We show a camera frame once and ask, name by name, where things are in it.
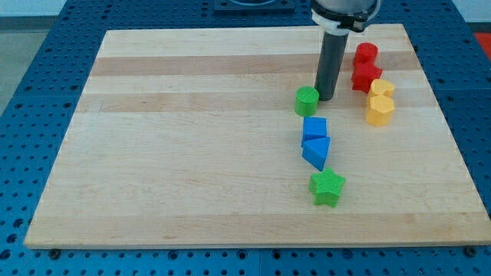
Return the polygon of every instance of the wooden board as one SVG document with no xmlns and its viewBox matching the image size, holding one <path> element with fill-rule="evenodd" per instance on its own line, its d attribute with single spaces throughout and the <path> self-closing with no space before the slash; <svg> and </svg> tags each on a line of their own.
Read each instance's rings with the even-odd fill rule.
<svg viewBox="0 0 491 276">
<path fill-rule="evenodd" d="M 319 104 L 327 166 L 348 181 L 315 206 L 295 91 L 318 27 L 109 31 L 25 239 L 30 248 L 474 245 L 491 223 L 402 25 L 350 34 Z M 396 84 L 389 126 L 364 122 L 356 46 Z"/>
</svg>

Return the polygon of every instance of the blue pegboard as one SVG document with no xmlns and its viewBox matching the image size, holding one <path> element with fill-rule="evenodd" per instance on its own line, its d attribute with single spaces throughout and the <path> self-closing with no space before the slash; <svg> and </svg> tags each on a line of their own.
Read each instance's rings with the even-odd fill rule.
<svg viewBox="0 0 491 276">
<path fill-rule="evenodd" d="M 403 23 L 491 212 L 491 63 L 450 0 L 383 1 L 378 23 Z M 0 275 L 491 274 L 491 247 L 48 251 L 22 245 L 107 29 L 311 25 L 294 11 L 213 11 L 211 0 L 68 0 L 0 118 Z"/>
</svg>

